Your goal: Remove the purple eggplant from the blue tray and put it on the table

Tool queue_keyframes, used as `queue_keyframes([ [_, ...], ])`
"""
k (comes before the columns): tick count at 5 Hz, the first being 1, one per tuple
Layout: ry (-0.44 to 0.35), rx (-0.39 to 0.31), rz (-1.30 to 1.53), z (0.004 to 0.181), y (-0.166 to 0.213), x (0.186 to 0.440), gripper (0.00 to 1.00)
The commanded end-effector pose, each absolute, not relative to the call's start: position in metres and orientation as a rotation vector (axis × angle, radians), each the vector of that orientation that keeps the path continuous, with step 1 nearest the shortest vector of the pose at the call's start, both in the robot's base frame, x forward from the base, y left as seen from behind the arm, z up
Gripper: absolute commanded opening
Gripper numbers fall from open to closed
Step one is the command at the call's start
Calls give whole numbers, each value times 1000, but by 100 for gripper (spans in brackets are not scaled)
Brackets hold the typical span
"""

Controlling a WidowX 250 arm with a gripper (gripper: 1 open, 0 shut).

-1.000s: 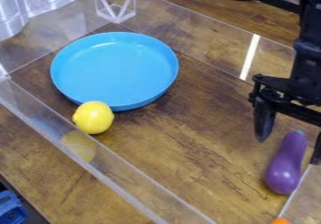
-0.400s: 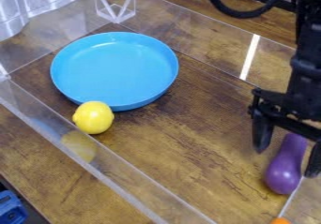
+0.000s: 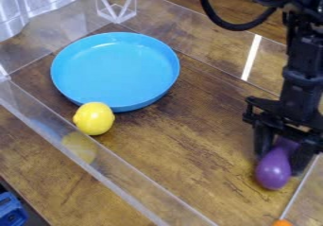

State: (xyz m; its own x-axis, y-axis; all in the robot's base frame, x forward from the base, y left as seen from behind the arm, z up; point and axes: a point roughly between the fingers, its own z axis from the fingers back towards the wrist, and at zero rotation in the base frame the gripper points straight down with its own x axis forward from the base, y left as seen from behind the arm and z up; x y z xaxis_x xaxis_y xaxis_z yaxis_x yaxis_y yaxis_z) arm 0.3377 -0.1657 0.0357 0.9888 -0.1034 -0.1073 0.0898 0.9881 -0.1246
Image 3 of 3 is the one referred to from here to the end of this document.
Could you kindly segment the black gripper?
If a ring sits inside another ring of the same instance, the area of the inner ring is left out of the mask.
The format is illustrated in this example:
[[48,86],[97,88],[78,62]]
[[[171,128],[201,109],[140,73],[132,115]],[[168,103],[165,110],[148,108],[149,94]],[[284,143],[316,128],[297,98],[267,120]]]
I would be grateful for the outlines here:
[[273,135],[300,141],[289,157],[291,174],[300,175],[313,157],[320,152],[323,142],[323,114],[315,110],[301,119],[283,109],[281,102],[249,96],[241,119],[252,125],[253,151],[264,157],[272,147]]

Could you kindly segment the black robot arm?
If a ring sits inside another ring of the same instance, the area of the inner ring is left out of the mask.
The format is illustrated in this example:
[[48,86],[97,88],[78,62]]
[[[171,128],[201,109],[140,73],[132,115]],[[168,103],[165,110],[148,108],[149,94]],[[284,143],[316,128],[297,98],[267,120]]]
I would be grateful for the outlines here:
[[299,144],[288,156],[291,174],[303,173],[311,158],[323,152],[323,0],[253,0],[281,8],[288,29],[288,62],[283,89],[276,100],[251,96],[241,119],[253,127],[253,149],[263,157],[276,135]]

